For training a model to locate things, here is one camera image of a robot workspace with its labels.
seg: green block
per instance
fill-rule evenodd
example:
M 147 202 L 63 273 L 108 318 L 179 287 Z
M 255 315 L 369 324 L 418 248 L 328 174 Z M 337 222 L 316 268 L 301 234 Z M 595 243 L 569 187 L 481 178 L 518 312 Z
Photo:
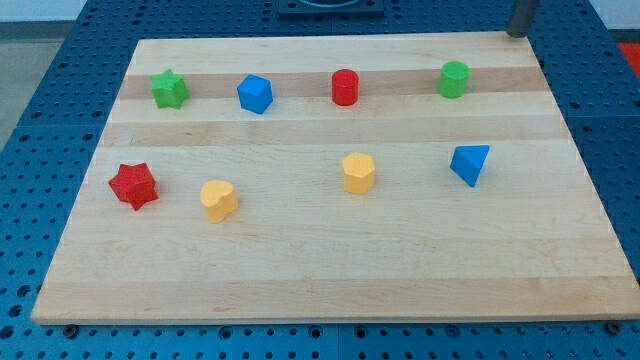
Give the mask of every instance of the green block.
M 469 67 L 459 61 L 450 61 L 444 64 L 440 73 L 438 92 L 450 99 L 462 96 L 467 87 L 470 73 Z
M 151 93 L 159 108 L 180 109 L 182 102 L 189 98 L 189 89 L 182 76 L 171 69 L 159 75 L 151 76 Z

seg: green cylinder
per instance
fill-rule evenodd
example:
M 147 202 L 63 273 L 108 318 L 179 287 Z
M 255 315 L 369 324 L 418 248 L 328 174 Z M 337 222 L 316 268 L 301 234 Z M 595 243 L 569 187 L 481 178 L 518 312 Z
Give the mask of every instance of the green cylinder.
M 460 61 L 450 61 L 444 64 L 440 73 L 438 92 L 450 99 L 462 96 L 467 87 L 470 73 L 469 67 Z

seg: yellow pentagonal block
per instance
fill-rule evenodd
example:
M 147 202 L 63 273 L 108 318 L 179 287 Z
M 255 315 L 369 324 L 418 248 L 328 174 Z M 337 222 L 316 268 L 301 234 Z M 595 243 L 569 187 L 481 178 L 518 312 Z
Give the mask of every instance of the yellow pentagonal block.
M 238 209 L 238 195 L 232 183 L 224 180 L 208 181 L 200 191 L 200 201 L 212 223 L 219 223 Z
M 373 158 L 355 152 L 342 160 L 344 189 L 352 194 L 364 194 L 375 184 L 376 167 Z

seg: gray floor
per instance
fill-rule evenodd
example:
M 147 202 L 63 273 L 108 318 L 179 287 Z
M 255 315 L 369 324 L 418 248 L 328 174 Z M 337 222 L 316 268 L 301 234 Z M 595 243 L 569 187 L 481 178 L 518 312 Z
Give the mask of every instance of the gray floor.
M 0 149 L 40 84 L 62 39 L 0 42 Z

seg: red cylinder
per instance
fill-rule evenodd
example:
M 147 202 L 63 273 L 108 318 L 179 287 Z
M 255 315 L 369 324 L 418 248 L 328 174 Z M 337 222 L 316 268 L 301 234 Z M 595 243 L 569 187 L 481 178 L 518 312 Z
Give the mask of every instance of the red cylinder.
M 358 74 L 349 69 L 338 70 L 331 77 L 333 102 L 340 106 L 353 105 L 358 101 Z

